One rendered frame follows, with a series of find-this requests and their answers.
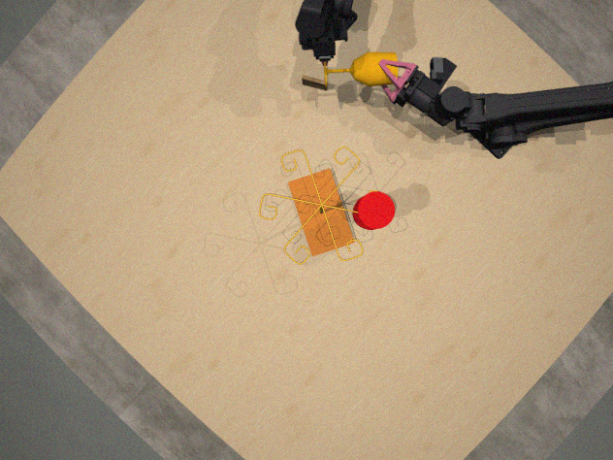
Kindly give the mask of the red wine glass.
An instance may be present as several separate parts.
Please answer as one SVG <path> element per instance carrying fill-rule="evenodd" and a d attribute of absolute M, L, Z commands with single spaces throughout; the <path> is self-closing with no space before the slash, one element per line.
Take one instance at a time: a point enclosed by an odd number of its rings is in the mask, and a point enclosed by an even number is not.
<path fill-rule="evenodd" d="M 374 191 L 361 197 L 355 204 L 352 213 L 357 225 L 367 230 L 380 229 L 387 226 L 394 218 L 395 205 L 385 193 Z"/>

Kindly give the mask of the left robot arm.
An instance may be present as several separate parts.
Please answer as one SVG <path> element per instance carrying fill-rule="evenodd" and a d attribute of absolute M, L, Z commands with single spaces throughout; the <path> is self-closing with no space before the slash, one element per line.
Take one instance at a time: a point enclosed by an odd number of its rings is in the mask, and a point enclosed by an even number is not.
<path fill-rule="evenodd" d="M 442 127 L 456 119 L 456 130 L 470 133 L 497 159 L 527 143 L 535 131 L 613 117 L 613 82 L 516 94 L 476 94 L 449 86 L 438 96 L 456 67 L 447 58 L 432 57 L 430 77 L 416 86 L 436 99 L 426 115 Z"/>

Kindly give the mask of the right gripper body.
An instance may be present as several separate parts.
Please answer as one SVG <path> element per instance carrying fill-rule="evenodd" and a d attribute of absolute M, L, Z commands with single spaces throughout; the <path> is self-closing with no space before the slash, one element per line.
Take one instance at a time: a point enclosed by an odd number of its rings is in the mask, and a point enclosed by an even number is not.
<path fill-rule="evenodd" d="M 335 12 L 336 8 L 330 13 L 330 16 Z M 336 41 L 345 40 L 347 42 L 347 29 L 346 29 L 346 21 L 344 18 L 339 18 L 339 39 L 335 39 Z M 303 50 L 313 49 L 312 41 L 308 41 L 307 37 L 302 36 L 299 33 L 299 42 L 302 45 Z"/>

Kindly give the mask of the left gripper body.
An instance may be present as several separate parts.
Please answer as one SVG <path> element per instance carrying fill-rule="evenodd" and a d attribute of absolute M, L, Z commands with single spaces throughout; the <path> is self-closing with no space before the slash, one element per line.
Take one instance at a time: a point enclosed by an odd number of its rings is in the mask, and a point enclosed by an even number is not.
<path fill-rule="evenodd" d="M 408 102 L 410 105 L 421 111 L 423 114 L 426 114 L 432 107 L 429 105 L 430 102 L 434 103 L 436 99 L 433 99 L 425 92 L 416 87 L 425 76 L 425 73 L 417 70 L 418 68 L 419 66 L 416 66 L 414 68 L 408 79 L 405 81 L 405 84 L 409 83 L 409 85 L 407 86 L 407 88 L 402 88 L 393 104 L 397 103 L 401 107 L 403 107 L 405 103 Z"/>

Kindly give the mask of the brass wire glass rack on orange wooden base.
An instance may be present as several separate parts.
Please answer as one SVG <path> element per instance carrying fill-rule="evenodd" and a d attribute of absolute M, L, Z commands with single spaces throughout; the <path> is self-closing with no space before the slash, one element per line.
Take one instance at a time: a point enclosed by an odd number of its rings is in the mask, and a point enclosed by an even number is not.
<path fill-rule="evenodd" d="M 341 147 L 341 148 L 347 148 L 347 147 Z M 335 152 L 334 158 L 336 156 L 336 153 L 341 148 L 339 148 Z M 338 188 L 340 187 L 340 185 L 348 178 L 348 176 L 356 169 L 356 167 L 360 163 L 359 157 L 352 150 L 350 150 L 349 148 L 347 149 L 350 152 L 352 152 L 358 158 L 359 161 L 358 161 L 358 164 L 354 167 L 354 169 L 346 176 L 346 178 L 339 184 L 338 187 L 336 187 L 336 184 L 335 184 L 330 168 L 313 174 L 310 170 L 305 152 L 302 149 L 297 149 L 297 150 L 285 153 L 283 156 L 281 156 L 281 164 L 282 164 L 283 169 L 289 172 L 297 169 L 297 163 L 294 158 L 296 167 L 292 170 L 286 170 L 282 162 L 282 157 L 284 157 L 287 154 L 296 152 L 296 151 L 302 151 L 303 154 L 305 155 L 306 163 L 307 163 L 307 166 L 309 168 L 311 175 L 288 182 L 293 198 L 268 193 L 268 194 L 264 194 L 264 196 L 261 199 L 261 204 L 260 204 L 260 209 L 259 209 L 260 216 L 261 216 L 260 211 L 262 207 L 263 198 L 266 195 L 272 195 L 276 197 L 294 200 L 300 221 L 302 223 L 302 227 L 291 238 L 291 240 L 285 245 L 284 252 L 288 257 L 290 257 L 297 264 L 301 265 L 305 263 L 309 258 L 310 252 L 312 256 L 315 256 L 315 255 L 335 249 L 339 257 L 338 248 L 342 246 L 347 246 L 350 252 L 349 245 L 355 243 L 354 241 L 358 241 L 360 243 L 362 253 L 358 256 L 355 256 L 355 257 L 352 257 L 346 260 L 341 259 L 340 257 L 339 259 L 341 261 L 348 261 L 348 260 L 360 257 L 363 254 L 362 244 L 359 240 L 353 239 L 353 236 L 352 236 L 352 233 L 351 233 L 351 230 L 350 230 L 350 227 L 349 227 L 344 211 L 353 212 L 353 213 L 358 213 L 358 212 L 344 209 L 342 206 L 341 200 L 339 198 L 339 193 L 338 193 Z M 339 163 L 335 158 L 336 162 L 338 162 L 338 164 L 340 165 L 344 164 L 347 161 L 347 159 L 348 157 L 345 159 L 344 162 Z M 268 206 L 268 207 L 276 209 L 274 218 L 266 218 L 263 216 L 261 217 L 264 219 L 268 219 L 268 220 L 275 219 L 275 217 L 277 216 L 277 208 L 273 206 Z M 294 237 L 302 230 L 302 228 L 304 229 L 310 252 L 305 246 L 300 246 L 295 251 L 295 253 L 301 247 L 304 247 L 308 252 L 308 257 L 304 262 L 298 263 L 289 254 L 286 253 L 285 249 L 286 249 L 286 246 L 294 239 Z"/>

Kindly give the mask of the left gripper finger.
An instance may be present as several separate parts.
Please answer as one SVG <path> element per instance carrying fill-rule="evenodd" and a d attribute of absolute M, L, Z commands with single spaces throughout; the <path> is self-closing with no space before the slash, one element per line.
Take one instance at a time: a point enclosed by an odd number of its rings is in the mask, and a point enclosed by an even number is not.
<path fill-rule="evenodd" d="M 405 83 L 403 84 L 402 88 L 404 88 L 404 86 L 405 86 Z M 397 95 L 399 94 L 399 92 L 400 92 L 400 91 L 401 91 L 401 89 L 402 89 L 402 88 L 401 88 L 400 90 L 395 89 L 395 90 L 394 90 L 394 92 L 391 92 L 391 90 L 388 88 L 388 86 L 387 86 L 387 85 L 382 85 L 382 87 L 383 87 L 383 89 L 384 89 L 385 93 L 387 94 L 388 98 L 390 99 L 390 101 L 391 101 L 392 103 L 394 103 L 394 101 L 395 101 L 395 99 L 396 99 Z"/>
<path fill-rule="evenodd" d="M 417 66 L 414 63 L 398 62 L 398 61 L 392 61 L 392 60 L 386 60 L 386 59 L 381 59 L 378 64 L 381 67 L 381 69 L 384 71 L 384 73 L 387 75 L 387 77 L 390 79 L 390 81 L 393 83 L 393 85 L 396 87 L 397 90 L 400 90 L 402 88 L 405 81 L 408 79 L 408 77 L 410 76 L 414 68 Z M 399 79 L 397 79 L 393 75 L 393 73 L 386 67 L 386 65 L 404 68 L 405 72 Z"/>

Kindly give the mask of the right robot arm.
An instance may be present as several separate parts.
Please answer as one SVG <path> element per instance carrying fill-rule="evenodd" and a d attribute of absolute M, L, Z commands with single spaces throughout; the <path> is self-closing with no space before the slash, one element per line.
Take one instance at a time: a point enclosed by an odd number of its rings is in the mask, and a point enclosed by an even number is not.
<path fill-rule="evenodd" d="M 339 39 L 339 18 L 346 19 L 347 30 L 357 20 L 358 15 L 351 10 L 352 0 L 304 1 L 295 21 L 296 29 L 308 41 L 312 41 L 316 59 L 331 61 L 336 55 L 335 39 Z"/>

